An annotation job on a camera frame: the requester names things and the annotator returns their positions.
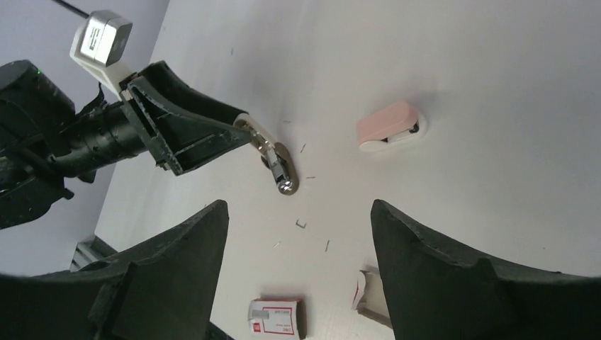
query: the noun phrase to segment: pink stapler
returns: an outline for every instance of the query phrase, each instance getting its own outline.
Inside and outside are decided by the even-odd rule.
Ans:
[[[403,145],[426,133],[427,123],[413,106],[399,101],[357,123],[359,149],[376,152]]]

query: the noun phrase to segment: stapler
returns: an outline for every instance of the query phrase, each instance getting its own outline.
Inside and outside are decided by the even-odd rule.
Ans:
[[[250,144],[261,153],[261,160],[274,175],[279,192],[288,196],[295,193],[300,181],[286,146],[276,142],[275,138],[247,113],[238,115],[234,126],[250,132]]]
[[[399,101],[356,125],[359,149],[377,152],[390,147],[404,145],[426,133],[427,122],[419,110],[409,103]]]

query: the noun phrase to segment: staple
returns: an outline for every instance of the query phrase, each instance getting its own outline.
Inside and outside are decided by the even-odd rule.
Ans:
[[[305,227],[307,227],[307,223],[305,223],[304,225],[301,225],[301,224],[298,223],[299,220],[301,220],[301,219],[296,220],[296,225],[298,227],[301,227],[301,228],[305,229]]]

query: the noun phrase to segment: cable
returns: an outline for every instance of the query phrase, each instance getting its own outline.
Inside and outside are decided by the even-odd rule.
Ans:
[[[84,11],[82,11],[81,9],[69,4],[68,2],[64,1],[64,0],[52,0],[54,1],[56,4],[59,4],[60,6],[62,6],[63,8],[67,9],[68,11],[77,14],[78,16],[81,16],[84,19],[87,19],[90,17],[90,15]]]

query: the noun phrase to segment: gray wall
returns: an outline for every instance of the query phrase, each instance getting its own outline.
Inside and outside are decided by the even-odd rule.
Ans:
[[[83,19],[50,0],[0,1],[0,64],[29,59],[81,109],[97,85],[69,57]],[[86,12],[111,9],[134,23],[123,61],[132,70],[148,65],[169,0],[69,0]],[[39,220],[0,230],[0,272],[38,275],[69,268],[75,245],[94,233],[114,166],[98,171],[92,185],[67,180],[75,192]]]

